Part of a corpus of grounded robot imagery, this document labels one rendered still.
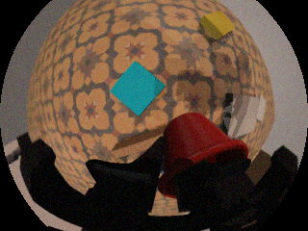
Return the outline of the yellow rectangular block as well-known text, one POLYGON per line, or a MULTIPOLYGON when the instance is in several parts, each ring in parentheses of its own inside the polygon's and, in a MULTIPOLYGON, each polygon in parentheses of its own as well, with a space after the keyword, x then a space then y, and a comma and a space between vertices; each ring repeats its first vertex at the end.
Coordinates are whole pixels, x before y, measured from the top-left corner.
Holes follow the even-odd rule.
POLYGON ((199 20, 199 23, 203 24, 215 39, 222 38, 223 35, 228 34, 228 32, 236 28, 223 12, 203 15, 203 18, 199 20))

